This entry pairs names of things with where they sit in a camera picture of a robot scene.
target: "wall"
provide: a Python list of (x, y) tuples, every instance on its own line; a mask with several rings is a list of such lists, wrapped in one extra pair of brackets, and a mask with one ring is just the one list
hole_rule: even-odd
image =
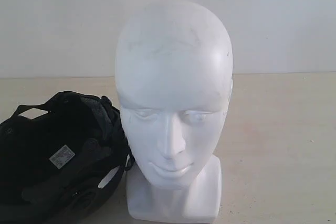
[[(0, 77), (112, 76), (122, 24), (152, 0), (0, 0)], [(234, 72), (336, 70), (336, 0), (191, 0), (229, 31)]]

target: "beige table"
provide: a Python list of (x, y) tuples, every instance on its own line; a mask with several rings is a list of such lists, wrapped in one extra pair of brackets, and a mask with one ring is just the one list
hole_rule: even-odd
[[(235, 75), (234, 81), (216, 150), (223, 196), (215, 223), (336, 223), (336, 73)], [(0, 120), (21, 103), (43, 103), (63, 90), (105, 94), (119, 106), (113, 78), (0, 80)], [(148, 222), (128, 215), (123, 180), (83, 222), (94, 223)]]

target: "mannequin head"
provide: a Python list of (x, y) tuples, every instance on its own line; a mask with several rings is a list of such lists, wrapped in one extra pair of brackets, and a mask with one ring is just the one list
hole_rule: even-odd
[(189, 186), (214, 152), (232, 91), (229, 35), (208, 9), (146, 6), (125, 25), (115, 61), (122, 125), (154, 186)]

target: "black helmet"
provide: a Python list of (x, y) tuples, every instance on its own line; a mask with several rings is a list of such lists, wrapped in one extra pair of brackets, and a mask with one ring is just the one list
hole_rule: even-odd
[[(20, 115), (32, 108), (48, 113)], [(77, 222), (111, 197), (133, 162), (107, 97), (65, 91), (20, 105), (0, 124), (0, 223)]]

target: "mannequin ear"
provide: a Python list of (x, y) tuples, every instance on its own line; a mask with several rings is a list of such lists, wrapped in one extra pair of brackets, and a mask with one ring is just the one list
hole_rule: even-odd
[(232, 89), (233, 89), (233, 79), (231, 79), (231, 85), (230, 85), (230, 91), (229, 91), (230, 93), (229, 93), (229, 98), (228, 98), (229, 102), (231, 100)]

